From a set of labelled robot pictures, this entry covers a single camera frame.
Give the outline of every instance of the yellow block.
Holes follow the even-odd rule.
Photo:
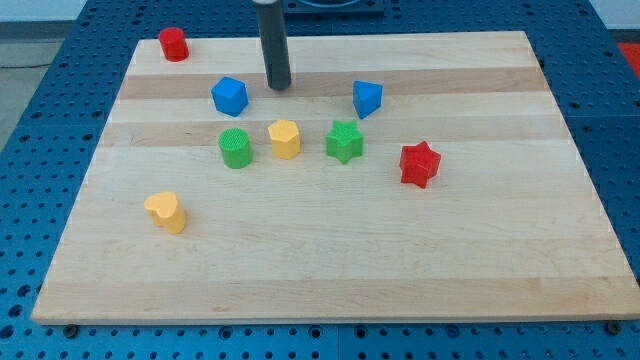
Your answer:
[[[174,192],[161,192],[153,194],[144,201],[153,223],[164,227],[170,234],[182,232],[187,223],[187,215]]]
[[[293,159],[300,153],[300,131],[295,121],[278,120],[269,126],[273,156]]]

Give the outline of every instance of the blue block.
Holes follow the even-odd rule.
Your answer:
[[[226,76],[211,89],[211,96],[216,104],[216,110],[231,116],[240,115],[249,104],[244,83]]]
[[[382,105],[382,85],[364,82],[353,82],[353,106],[360,119],[364,119]]]

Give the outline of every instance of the wood grain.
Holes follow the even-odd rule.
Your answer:
[[[257,39],[189,42],[177,64],[139,43],[36,321],[640,317],[638,284],[523,33],[291,38],[295,82],[280,93],[264,87]],[[209,99],[225,74],[248,84],[237,118]],[[359,123],[364,156],[345,166],[324,137],[356,116],[354,79],[383,82],[385,97]],[[301,129],[291,161],[271,155],[267,126],[280,118]],[[230,127],[251,137],[242,170],[215,145]],[[399,183],[402,145],[422,140],[443,155],[426,190]],[[142,207],[167,190],[187,211],[178,236]]]

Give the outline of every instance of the green block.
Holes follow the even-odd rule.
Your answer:
[[[351,158],[362,156],[364,137],[358,130],[357,121],[334,121],[333,129],[327,134],[327,155],[346,164]]]
[[[232,169],[241,169],[253,160],[249,134],[238,128],[227,129],[220,134],[218,146],[224,163]]]

